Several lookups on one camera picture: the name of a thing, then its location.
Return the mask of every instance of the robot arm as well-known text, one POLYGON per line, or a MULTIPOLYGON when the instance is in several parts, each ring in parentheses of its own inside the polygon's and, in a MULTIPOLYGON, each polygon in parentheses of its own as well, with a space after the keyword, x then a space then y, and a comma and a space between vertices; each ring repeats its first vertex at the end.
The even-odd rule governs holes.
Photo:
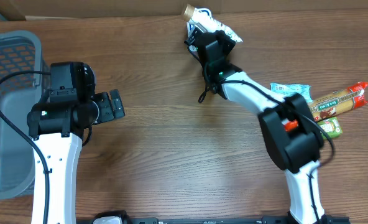
MULTIPOLYGON (((256 83, 247 76, 245 72, 237 72, 226 80, 243 80, 254 84, 265 93, 274 97, 276 100, 284 102, 285 99, 277 93, 274 93, 262 85, 256 83)), ((222 91, 227 100, 238 103, 248 109, 253 114, 261 114, 267 108, 274 108, 278 106, 273 101, 266 99, 258 91, 253 88, 240 83, 225 83, 221 85, 222 91)), ((310 197, 310 187, 308 183, 308 175, 312 168, 317 167, 319 161, 310 161, 300 168, 297 173, 293 173, 288 169, 285 169, 285 176, 288 184, 290 194, 290 214, 296 220, 297 223, 315 223, 315 212, 312 207, 310 197)), ((318 216, 322 219, 324 215, 324 209, 320 202, 320 193, 318 190, 318 170, 313 172, 313 195, 315 198, 315 206, 318 212, 318 216)))
MULTIPOLYGON (((29 136, 45 157, 49 168, 47 223, 76 223, 76 169, 82 149, 83 131, 122 118, 124 108, 117 90, 95 94, 92 69, 80 62, 51 66, 49 102, 33 106, 27 117, 29 136)), ((45 208, 44 168, 35 159, 35 190, 32 224, 43 223, 45 208)))
POLYGON ((317 222, 315 210, 318 218, 323 219, 324 210, 320 203, 317 170, 313 172, 311 180, 315 209, 311 201, 308 176, 310 171, 319 165, 320 148, 323 146, 320 131, 282 105, 268 100, 251 85, 313 120, 304 98, 301 95, 284 98, 256 83, 240 68, 229 63, 226 57, 235 42, 223 31, 205 32, 205 29, 197 24, 185 43, 197 48, 208 89, 224 99, 239 103, 258 116, 267 152, 275 165, 284 170, 286 175, 291 201, 288 219, 293 223, 313 224, 317 222), (245 81, 251 85, 235 81, 245 81), (286 131, 283 124, 288 120, 297 120, 298 127, 286 131))

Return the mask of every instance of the food package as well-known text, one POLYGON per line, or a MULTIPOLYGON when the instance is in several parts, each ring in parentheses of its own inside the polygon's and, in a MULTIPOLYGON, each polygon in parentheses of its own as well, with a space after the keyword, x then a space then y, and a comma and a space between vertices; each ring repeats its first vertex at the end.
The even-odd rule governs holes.
POLYGON ((243 40, 228 26, 213 19, 208 9, 197 9, 189 4, 183 10, 182 17, 190 25, 197 23, 201 24, 208 32, 216 32, 216 30, 222 30, 235 42, 243 42, 243 40))
POLYGON ((339 137, 343 131, 340 127, 337 117, 328 118, 318 122, 318 125, 328 134, 332 139, 339 137))
POLYGON ((279 83, 271 83, 271 91, 274 93, 279 93, 284 96, 292 96, 295 93, 301 94, 304 97, 307 103, 312 103, 313 100, 310 96, 310 88, 311 86, 306 84, 279 84, 279 83))
POLYGON ((321 121, 364 106, 368 103, 364 94, 367 86, 367 82, 359 82, 347 89, 314 99, 314 102, 308 104, 314 120, 321 121))

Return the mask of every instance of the black cable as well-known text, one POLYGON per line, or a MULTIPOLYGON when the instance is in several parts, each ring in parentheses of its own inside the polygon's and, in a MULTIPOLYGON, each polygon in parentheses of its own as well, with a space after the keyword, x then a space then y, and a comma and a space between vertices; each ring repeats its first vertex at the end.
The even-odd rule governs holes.
POLYGON ((205 100, 206 94, 210 91, 210 88, 208 86, 208 83, 210 83, 210 79, 209 79, 208 73, 206 71, 206 69, 208 69, 208 64, 209 64, 209 62, 206 62, 205 66, 203 67, 203 78, 205 79, 206 84, 205 84, 204 92, 199 96, 198 103, 202 103, 205 100))
POLYGON ((201 60, 191 51, 190 46, 186 48, 188 52, 202 65, 201 60))
POLYGON ((252 87, 256 91, 258 91, 261 95, 265 96, 267 99, 273 101, 274 103, 276 103, 278 105, 283 106, 285 109, 291 111, 292 113, 294 113, 297 116, 301 116, 302 118, 304 118, 305 120, 307 120, 310 124, 316 126, 319 129, 319 131, 321 131, 322 134, 326 137, 326 139, 328 140, 328 142, 329 142, 329 144, 331 145, 331 148, 332 148, 331 155, 330 155, 330 157, 327 160, 325 160, 324 162, 320 162, 320 164, 318 166, 312 168, 312 170, 308 174, 308 184, 310 186, 311 203, 312 203, 312 206, 313 206, 313 209, 314 209, 316 220, 317 220, 318 223, 321 224, 320 217, 319 217, 318 212, 316 210, 316 205, 315 205, 315 200, 314 200, 314 193, 313 193, 313 185, 311 184, 311 180, 314 178, 313 177, 313 172, 316 169, 319 169, 319 168, 325 166, 326 164, 330 163, 333 160, 334 154, 336 152, 336 148, 335 148, 335 146, 333 144, 333 140, 329 137, 328 133, 326 133, 323 130, 323 128, 321 128, 315 121, 313 121, 312 119, 310 119, 310 118, 306 117, 305 115, 299 113, 297 110, 295 110, 291 106, 288 106, 285 103, 282 103, 281 101, 279 101, 279 100, 273 98, 272 96, 266 94, 264 91, 262 91, 259 87, 255 86, 254 84, 249 83, 249 82, 245 82, 243 80, 223 80, 221 82, 221 84, 225 84, 225 83, 239 83, 239 84, 243 84, 243 85, 247 85, 247 86, 252 87))
POLYGON ((91 140, 91 135, 92 134, 93 134, 93 128, 90 125, 89 126, 89 133, 87 134, 86 140, 82 143, 82 147, 84 147, 85 145, 87 145, 89 143, 89 141, 91 140))
POLYGON ((42 96, 40 97, 37 103, 46 103, 49 96, 50 96, 50 90, 45 90, 45 92, 42 94, 42 96))
MULTIPOLYGON (((8 76, 5 76, 0 79, 0 85, 8 80, 11 77, 17 76, 17 75, 24 75, 24 74, 41 74, 41 75, 51 75, 50 72, 42 72, 42 71, 21 71, 21 72, 14 72, 8 76)), ((50 201, 50 179, 48 176, 48 167, 46 163, 46 159, 43 156, 42 152, 40 151, 39 147, 31 140, 26 134, 24 134, 19 128, 17 128, 16 125, 14 125, 0 110, 0 117, 3 119, 4 122, 6 122, 7 125, 9 125, 13 130, 16 131, 17 134, 19 134, 23 139, 25 139, 35 150, 35 152, 38 154, 40 161, 42 161, 43 170, 45 174, 45 208, 44 208, 44 215, 43 215, 43 224, 47 224, 47 218, 48 218, 48 206, 50 201)))

